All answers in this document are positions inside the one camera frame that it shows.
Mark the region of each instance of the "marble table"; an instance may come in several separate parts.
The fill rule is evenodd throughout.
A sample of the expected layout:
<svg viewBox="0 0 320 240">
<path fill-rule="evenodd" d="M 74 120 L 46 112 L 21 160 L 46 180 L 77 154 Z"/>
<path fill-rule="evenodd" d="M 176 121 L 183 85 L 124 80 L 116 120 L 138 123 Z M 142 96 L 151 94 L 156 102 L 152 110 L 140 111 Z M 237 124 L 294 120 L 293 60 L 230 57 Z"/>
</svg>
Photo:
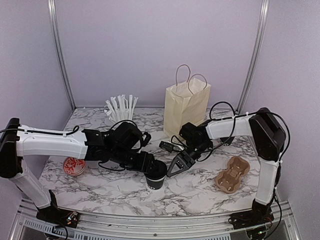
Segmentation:
<svg viewBox="0 0 320 240">
<path fill-rule="evenodd" d="M 230 112 L 219 109 L 215 115 L 222 117 Z M 160 141 L 168 140 L 163 133 L 163 117 L 163 108 L 137 108 L 133 120 L 141 131 L 148 131 L 152 136 L 144 151 L 169 166 L 176 153 L 158 147 Z M 102 108 L 86 108 L 74 111 L 65 130 L 70 131 L 75 125 L 80 129 L 106 131 L 112 123 Z M 215 186 L 214 178 L 227 168 L 232 156 L 247 160 L 250 171 L 235 193 L 226 194 Z M 46 188 L 53 190 L 60 207 L 123 216 L 198 216 L 249 209 L 256 195 L 260 171 L 247 137 L 236 137 L 230 146 L 217 149 L 206 161 L 167 177 L 159 190 L 147 188 L 143 173 L 109 171 L 98 167 L 97 162 L 87 162 L 80 176 L 68 176 L 62 168 L 64 159 L 51 156 L 39 179 Z M 114 163 L 108 162 L 105 166 L 112 167 Z"/>
</svg>

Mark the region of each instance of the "vent grille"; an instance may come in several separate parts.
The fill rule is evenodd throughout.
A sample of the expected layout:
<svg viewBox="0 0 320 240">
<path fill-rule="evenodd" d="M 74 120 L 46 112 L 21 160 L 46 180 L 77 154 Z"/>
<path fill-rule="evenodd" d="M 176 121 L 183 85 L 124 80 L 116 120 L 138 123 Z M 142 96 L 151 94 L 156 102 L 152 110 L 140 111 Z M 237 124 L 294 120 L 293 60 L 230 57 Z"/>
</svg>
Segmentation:
<svg viewBox="0 0 320 240">
<path fill-rule="evenodd" d="M 50 225 L 49 223 L 38 221 L 37 219 L 30 219 L 25 218 L 24 226 L 38 230 L 43 233 L 51 234 L 57 237 L 65 236 L 66 231 L 63 228 L 54 228 L 54 226 Z M 112 237 L 109 238 L 108 236 L 101 236 L 98 234 L 86 233 L 77 231 L 77 229 L 72 229 L 69 231 L 69 240 L 141 240 L 140 238 L 122 238 L 122 237 Z M 231 240 L 230 234 L 222 234 L 212 237 L 199 237 L 199 238 L 185 238 L 188 240 Z"/>
</svg>

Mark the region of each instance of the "round container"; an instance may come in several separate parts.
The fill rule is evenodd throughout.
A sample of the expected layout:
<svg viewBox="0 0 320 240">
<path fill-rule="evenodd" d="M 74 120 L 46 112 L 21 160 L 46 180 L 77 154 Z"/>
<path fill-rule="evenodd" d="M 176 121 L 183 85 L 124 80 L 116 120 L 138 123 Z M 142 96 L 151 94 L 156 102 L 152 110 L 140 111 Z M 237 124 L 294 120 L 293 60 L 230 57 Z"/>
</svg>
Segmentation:
<svg viewBox="0 0 320 240">
<path fill-rule="evenodd" d="M 146 183 L 152 190 L 157 190 L 162 187 L 167 174 L 167 165 L 163 161 L 154 160 L 154 167 L 150 173 L 145 173 Z"/>
<path fill-rule="evenodd" d="M 79 176 L 85 171 L 86 161 L 83 159 L 76 159 L 68 157 L 63 162 L 63 171 L 70 176 Z"/>
</svg>

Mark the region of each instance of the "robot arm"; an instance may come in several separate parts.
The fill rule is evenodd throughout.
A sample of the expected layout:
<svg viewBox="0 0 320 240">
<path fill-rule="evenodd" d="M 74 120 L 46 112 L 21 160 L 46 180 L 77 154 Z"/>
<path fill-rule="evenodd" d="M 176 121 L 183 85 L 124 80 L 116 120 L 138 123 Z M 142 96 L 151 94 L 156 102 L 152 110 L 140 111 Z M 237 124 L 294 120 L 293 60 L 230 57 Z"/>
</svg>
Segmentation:
<svg viewBox="0 0 320 240">
<path fill-rule="evenodd" d="M 34 202 L 38 219 L 76 227 L 78 218 L 70 217 L 72 211 L 58 208 L 54 193 L 41 185 L 23 157 L 47 155 L 103 163 L 113 161 L 127 170 L 149 174 L 157 171 L 157 165 L 153 164 L 157 160 L 152 154 L 138 150 L 150 139 L 150 134 L 142 133 L 128 122 L 106 132 L 91 129 L 66 132 L 20 125 L 18 118 L 12 118 L 0 139 L 0 177 L 15 183 Z M 138 142 L 140 148 L 134 149 Z"/>
<path fill-rule="evenodd" d="M 171 177 L 191 168 L 203 153 L 213 149 L 211 140 L 230 136 L 234 123 L 232 137 L 253 137 L 261 166 L 257 193 L 250 212 L 235 213 L 237 216 L 231 216 L 231 218 L 250 219 L 250 221 L 246 221 L 245 225 L 237 225 L 240 222 L 238 221 L 234 224 L 234 228 L 263 223 L 266 218 L 273 219 L 270 205 L 274 199 L 275 183 L 280 177 L 279 159 L 284 150 L 286 133 L 276 118 L 268 112 L 270 112 L 269 109 L 261 108 L 255 115 L 207 120 L 199 126 L 186 123 L 182 126 L 179 135 L 186 140 L 187 148 L 177 154 L 167 172 L 167 176 Z"/>
</svg>

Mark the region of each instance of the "metal bar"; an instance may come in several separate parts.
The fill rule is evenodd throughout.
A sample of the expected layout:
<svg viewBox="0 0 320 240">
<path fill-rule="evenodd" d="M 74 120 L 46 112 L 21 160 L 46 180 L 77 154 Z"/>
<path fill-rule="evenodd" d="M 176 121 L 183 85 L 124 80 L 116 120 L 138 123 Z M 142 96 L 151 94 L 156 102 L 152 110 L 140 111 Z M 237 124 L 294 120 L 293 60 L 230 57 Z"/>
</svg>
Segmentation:
<svg viewBox="0 0 320 240">
<path fill-rule="evenodd" d="M 18 240 L 20 238 L 21 231 L 23 228 L 23 225 L 22 225 L 23 221 L 21 221 L 20 218 L 21 218 L 20 214 L 17 213 L 15 215 L 8 240 Z"/>
<path fill-rule="evenodd" d="M 247 100 L 247 96 L 248 96 L 250 86 L 251 86 L 251 83 L 253 80 L 258 56 L 259 56 L 259 53 L 260 53 L 260 50 L 262 47 L 262 42 L 263 42 L 264 35 L 265 35 L 268 9 L 269 9 L 269 0 L 262 0 L 261 12 L 260 12 L 260 17 L 259 17 L 259 22 L 258 22 L 258 28 L 257 28 L 253 53 L 252 53 L 249 69 L 248 69 L 248 72 L 246 75 L 246 79 L 244 82 L 244 86 L 242 89 L 242 93 L 241 93 L 241 96 L 240 96 L 240 99 L 238 102 L 238 106 L 236 108 L 236 111 L 238 113 L 241 113 L 243 110 L 243 107 L 244 107 L 245 102 Z"/>
<path fill-rule="evenodd" d="M 59 35 L 59 28 L 58 28 L 58 20 L 57 20 L 57 14 L 56 14 L 56 4 L 55 0 L 48 0 L 48 8 L 49 8 L 49 17 L 50 17 L 50 23 L 51 23 L 51 29 L 52 29 L 52 35 L 53 35 L 53 41 L 54 46 L 58 58 L 58 63 L 61 71 L 61 76 L 63 80 L 63 85 L 65 88 L 65 92 L 69 101 L 69 105 L 74 111 L 76 109 L 75 100 L 72 94 L 68 74 L 67 74 L 67 68 L 65 65 L 65 60 L 62 52 L 62 46 L 60 41 L 60 35 Z"/>
<path fill-rule="evenodd" d="M 284 201 L 280 204 L 283 213 L 282 219 L 293 218 L 289 203 Z M 280 218 L 280 209 L 275 203 L 271 207 L 275 218 L 274 222 L 277 222 Z M 160 240 L 184 239 L 187 236 L 194 240 L 205 240 L 210 239 L 212 236 L 245 230 L 244 228 L 234 230 L 233 226 L 228 222 L 230 214 L 234 213 L 234 211 L 181 217 L 125 216 L 84 211 L 79 211 L 79 213 L 81 215 L 78 227 L 76 229 L 68 228 L 69 233 L 74 236 L 70 237 L 70 239 L 80 240 L 84 239 L 85 236 L 87 239 L 94 239 L 90 237 L 108 236 L 106 239 Z M 28 220 L 29 225 L 26 225 L 26 227 L 30 227 L 30 224 L 33 224 L 34 228 L 38 228 L 39 231 L 49 229 L 50 232 L 54 224 L 36 219 L 36 214 L 37 209 L 33 202 L 22 199 L 17 215 L 21 215 L 23 219 Z"/>
<path fill-rule="evenodd" d="M 293 217 L 290 217 L 286 220 L 284 220 L 285 226 L 286 226 L 286 231 L 288 232 L 289 238 L 291 240 L 301 240 L 298 227 L 296 224 L 296 221 Z"/>
</svg>

